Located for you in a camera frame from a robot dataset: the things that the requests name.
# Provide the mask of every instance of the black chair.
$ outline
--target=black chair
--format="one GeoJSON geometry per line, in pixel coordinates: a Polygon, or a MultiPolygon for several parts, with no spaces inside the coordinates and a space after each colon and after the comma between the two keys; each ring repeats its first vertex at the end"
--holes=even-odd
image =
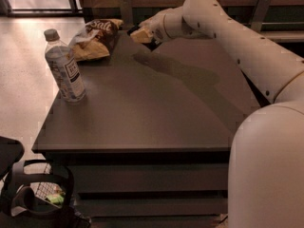
{"type": "Polygon", "coordinates": [[[46,160],[20,161],[23,145],[12,139],[0,137],[0,180],[5,178],[0,196],[0,211],[10,217],[28,216],[37,219],[54,219],[54,227],[75,227],[74,209],[70,207],[74,179],[68,168],[46,160]],[[26,174],[31,164],[45,163],[49,173],[26,174]],[[63,190],[62,205],[57,206],[36,197],[32,183],[54,183],[63,190]]]}

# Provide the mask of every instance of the gray tabletop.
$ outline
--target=gray tabletop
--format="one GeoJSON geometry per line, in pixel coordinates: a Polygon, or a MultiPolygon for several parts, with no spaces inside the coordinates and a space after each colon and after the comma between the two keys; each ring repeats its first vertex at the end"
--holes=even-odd
{"type": "Polygon", "coordinates": [[[124,31],[111,58],[80,63],[86,97],[56,99],[34,152],[208,151],[230,147],[258,103],[214,40],[150,52],[124,31]]]}

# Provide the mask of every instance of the crumpled bag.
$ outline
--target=crumpled bag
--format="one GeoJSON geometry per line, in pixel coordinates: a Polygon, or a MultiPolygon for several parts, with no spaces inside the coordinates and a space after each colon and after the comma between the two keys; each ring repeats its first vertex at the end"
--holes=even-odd
{"type": "Polygon", "coordinates": [[[85,24],[69,43],[75,61],[98,60],[109,56],[122,23],[120,19],[95,19],[85,24]]]}

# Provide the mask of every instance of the plastic bottle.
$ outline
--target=plastic bottle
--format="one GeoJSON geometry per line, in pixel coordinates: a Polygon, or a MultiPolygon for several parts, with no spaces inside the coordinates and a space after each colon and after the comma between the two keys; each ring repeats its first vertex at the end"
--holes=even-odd
{"type": "Polygon", "coordinates": [[[75,103],[82,100],[86,90],[72,49],[60,40],[56,29],[46,30],[45,36],[45,57],[62,97],[67,102],[75,103]]]}

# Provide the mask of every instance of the bottle cap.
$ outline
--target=bottle cap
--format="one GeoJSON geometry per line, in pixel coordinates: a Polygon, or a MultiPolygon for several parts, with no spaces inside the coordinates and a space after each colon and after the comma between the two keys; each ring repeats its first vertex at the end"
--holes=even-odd
{"type": "Polygon", "coordinates": [[[59,34],[56,29],[50,28],[45,31],[46,40],[48,42],[53,42],[59,40],[59,34]]]}

